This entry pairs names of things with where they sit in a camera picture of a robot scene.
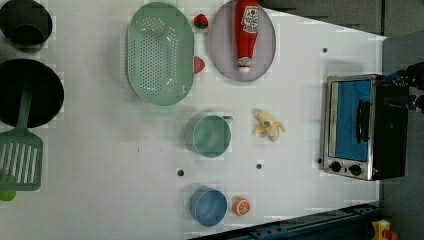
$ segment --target yellow object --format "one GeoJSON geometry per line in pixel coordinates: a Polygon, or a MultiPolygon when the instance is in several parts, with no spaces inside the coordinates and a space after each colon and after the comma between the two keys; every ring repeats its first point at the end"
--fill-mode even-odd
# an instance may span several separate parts
{"type": "Polygon", "coordinates": [[[372,240],[387,240],[387,238],[385,238],[383,234],[384,231],[390,230],[390,223],[386,220],[381,220],[378,222],[372,222],[372,225],[375,229],[375,235],[372,240]]]}
{"type": "Polygon", "coordinates": [[[275,142],[280,136],[280,129],[281,131],[286,132],[284,125],[275,120],[271,114],[261,111],[256,115],[256,117],[258,118],[260,124],[253,130],[254,134],[261,134],[266,132],[268,138],[275,142]]]}

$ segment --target toaster oven window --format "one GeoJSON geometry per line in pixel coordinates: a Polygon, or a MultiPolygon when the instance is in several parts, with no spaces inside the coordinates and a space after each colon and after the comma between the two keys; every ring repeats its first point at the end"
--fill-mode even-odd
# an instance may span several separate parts
{"type": "Polygon", "coordinates": [[[329,155],[366,162],[371,81],[334,82],[331,89],[329,155]]]}

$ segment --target black pot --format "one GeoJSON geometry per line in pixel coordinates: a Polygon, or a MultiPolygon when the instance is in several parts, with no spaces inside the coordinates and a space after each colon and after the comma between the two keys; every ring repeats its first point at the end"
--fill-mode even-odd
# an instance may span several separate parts
{"type": "Polygon", "coordinates": [[[13,43],[35,46],[44,43],[53,29],[49,12],[32,0],[11,0],[0,9],[0,29],[13,43]]]}

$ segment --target toaster oven knob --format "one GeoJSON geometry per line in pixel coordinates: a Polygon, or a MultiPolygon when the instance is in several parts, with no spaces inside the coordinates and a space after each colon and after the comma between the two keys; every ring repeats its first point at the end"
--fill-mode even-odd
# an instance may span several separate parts
{"type": "Polygon", "coordinates": [[[334,172],[339,172],[339,171],[340,171],[340,169],[342,169],[342,165],[340,165],[340,163],[339,163],[339,162],[333,162],[333,163],[330,165],[330,168],[331,168],[331,170],[333,170],[334,172]]]}
{"type": "Polygon", "coordinates": [[[361,167],[358,165],[353,165],[349,168],[349,171],[353,174],[353,176],[359,176],[361,174],[361,167]]]}

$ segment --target tabletop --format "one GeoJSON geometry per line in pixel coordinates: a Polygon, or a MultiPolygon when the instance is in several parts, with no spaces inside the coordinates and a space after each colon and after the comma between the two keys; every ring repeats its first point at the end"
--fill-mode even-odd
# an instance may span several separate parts
{"type": "MultiPolygon", "coordinates": [[[[160,111],[135,94],[125,72],[128,22],[148,2],[43,0],[54,22],[43,49],[21,53],[1,42],[2,62],[41,61],[65,89],[59,115],[32,130],[44,141],[41,188],[0,202],[3,239],[188,239],[378,201],[378,181],[324,173],[317,160],[327,77],[381,73],[384,37],[267,9],[274,62],[246,83],[219,72],[208,30],[193,27],[195,55],[206,68],[185,99],[160,111]],[[277,142],[252,134],[258,109],[285,125],[277,142]],[[203,112],[233,117],[231,145],[217,159],[184,145],[185,124],[203,112]],[[201,226],[188,207],[200,185],[229,203],[246,197],[251,212],[236,216],[229,204],[218,225],[201,226]]],[[[165,2],[189,20],[203,13],[211,22],[228,1],[165,2]]]]}

